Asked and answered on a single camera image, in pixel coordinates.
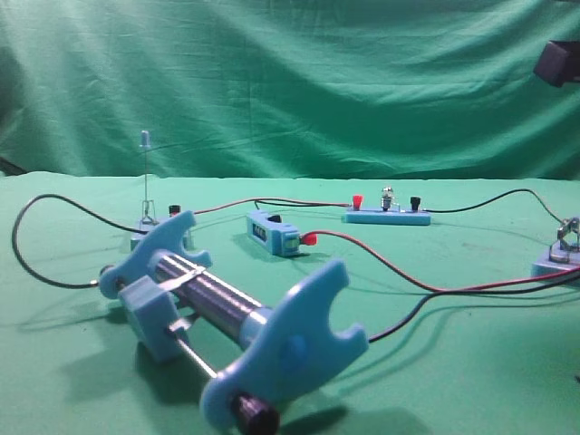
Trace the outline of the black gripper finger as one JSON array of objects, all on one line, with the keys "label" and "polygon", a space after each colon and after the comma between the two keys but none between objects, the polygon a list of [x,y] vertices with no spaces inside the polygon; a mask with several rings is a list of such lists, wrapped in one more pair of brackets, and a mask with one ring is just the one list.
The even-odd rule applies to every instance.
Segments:
[{"label": "black gripper finger", "polygon": [[540,54],[533,73],[551,86],[579,83],[579,42],[550,40]]}]

